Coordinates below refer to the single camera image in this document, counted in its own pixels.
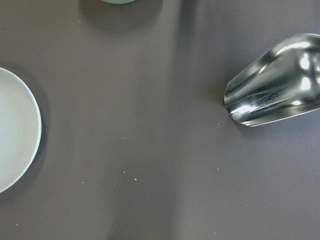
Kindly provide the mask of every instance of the table surface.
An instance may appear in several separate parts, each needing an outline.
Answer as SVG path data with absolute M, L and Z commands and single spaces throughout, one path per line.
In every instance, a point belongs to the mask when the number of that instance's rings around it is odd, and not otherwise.
M 43 133 L 1 240 L 320 239 L 320 111 L 246 127 L 227 82 L 318 0 L 0 1 L 0 67 Z

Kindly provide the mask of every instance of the metal scoop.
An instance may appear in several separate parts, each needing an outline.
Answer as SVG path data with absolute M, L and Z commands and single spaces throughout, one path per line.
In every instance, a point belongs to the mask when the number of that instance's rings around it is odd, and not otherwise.
M 227 84 L 224 105 L 250 127 L 319 109 L 320 35 L 295 35 L 270 49 Z

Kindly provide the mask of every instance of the green object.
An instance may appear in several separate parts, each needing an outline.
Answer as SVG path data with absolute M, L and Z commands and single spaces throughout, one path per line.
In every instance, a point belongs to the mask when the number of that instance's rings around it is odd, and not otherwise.
M 102 0 L 102 1 L 110 4 L 128 4 L 135 0 Z

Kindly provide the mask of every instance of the plate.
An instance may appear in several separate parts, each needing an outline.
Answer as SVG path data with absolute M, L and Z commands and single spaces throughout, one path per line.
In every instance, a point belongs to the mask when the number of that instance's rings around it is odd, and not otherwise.
M 0 67 L 0 193 L 28 169 L 41 138 L 35 97 L 12 72 Z

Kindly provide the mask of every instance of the plate rim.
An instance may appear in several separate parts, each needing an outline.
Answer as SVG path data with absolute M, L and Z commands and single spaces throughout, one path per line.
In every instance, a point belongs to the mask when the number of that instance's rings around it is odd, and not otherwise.
M 12 77 L 14 77 L 16 80 L 18 80 L 18 82 L 24 87 L 24 89 L 28 92 L 29 96 L 32 99 L 33 102 L 33 106 L 35 108 L 35 112 L 37 115 L 37 139 L 36 139 L 36 143 L 35 143 L 35 147 L 33 149 L 33 153 L 30 157 L 30 159 L 28 160 L 25 168 L 21 171 L 21 173 L 7 186 L 0 188 L 0 193 L 4 192 L 5 190 L 7 190 L 8 188 L 10 188 L 12 185 L 14 185 L 22 176 L 23 174 L 25 174 L 25 172 L 27 171 L 27 169 L 30 167 L 31 163 L 33 162 L 33 160 L 35 159 L 35 156 L 38 152 L 39 149 L 39 145 L 40 145 L 40 140 L 41 140 L 41 134 L 42 134 L 42 120 L 41 120 L 41 114 L 40 114 L 40 109 L 38 106 L 38 103 L 36 101 L 35 96 L 33 95 L 33 93 L 31 92 L 31 90 L 29 89 L 29 87 L 26 85 L 26 83 L 24 81 L 21 80 L 20 77 L 18 77 L 17 75 L 15 75 L 13 72 L 0 67 L 0 72 L 5 72 L 9 75 L 11 75 Z

